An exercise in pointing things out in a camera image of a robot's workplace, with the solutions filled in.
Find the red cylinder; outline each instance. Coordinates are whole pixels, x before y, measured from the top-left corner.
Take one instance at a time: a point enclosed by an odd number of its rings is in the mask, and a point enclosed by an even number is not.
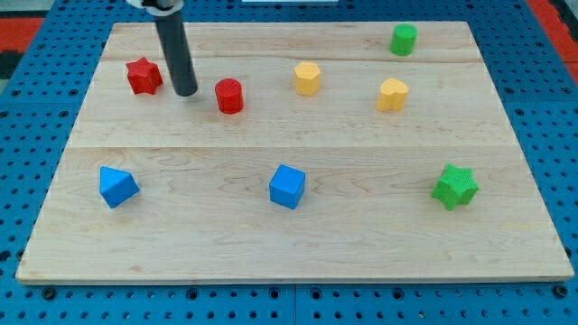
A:
[[[243,89],[235,79],[223,79],[215,86],[219,110],[225,114],[235,114],[243,109]]]

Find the wood grain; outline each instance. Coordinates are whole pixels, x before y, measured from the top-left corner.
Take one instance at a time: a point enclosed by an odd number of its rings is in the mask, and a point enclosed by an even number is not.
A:
[[[154,27],[116,24],[17,278],[29,284],[472,283],[560,281],[573,269],[466,23],[415,23],[415,52],[387,49],[395,23],[187,25],[200,82],[176,97]],[[134,96],[125,63],[146,55],[165,84]],[[315,97],[292,68],[315,60]],[[246,108],[219,113],[238,78]],[[401,112],[375,109],[394,77]],[[296,210],[271,203],[281,164],[307,172]],[[448,211],[430,197],[446,163],[480,191]],[[141,192],[116,209],[101,165]]]

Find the green block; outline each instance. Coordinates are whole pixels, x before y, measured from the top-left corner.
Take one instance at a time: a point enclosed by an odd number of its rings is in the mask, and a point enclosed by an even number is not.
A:
[[[399,56],[411,54],[414,50],[415,39],[417,38],[417,28],[409,23],[401,23],[394,29],[389,49]]]
[[[458,168],[448,163],[432,197],[440,200],[448,210],[453,210],[458,204],[470,203],[478,189],[471,168]]]

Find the blue pegboard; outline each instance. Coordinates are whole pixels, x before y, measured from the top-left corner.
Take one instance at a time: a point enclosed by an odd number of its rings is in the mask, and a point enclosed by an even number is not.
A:
[[[464,20],[470,24],[574,267],[578,89],[525,1],[185,0],[190,22]],[[121,0],[57,0],[0,97],[0,323],[578,323],[578,285],[29,287],[14,272]]]

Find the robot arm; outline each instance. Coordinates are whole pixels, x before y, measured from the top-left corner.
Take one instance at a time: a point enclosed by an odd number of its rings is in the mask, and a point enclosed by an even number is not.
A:
[[[136,8],[146,9],[154,17],[174,91],[184,97],[194,94],[198,86],[182,24],[183,0],[126,1]]]

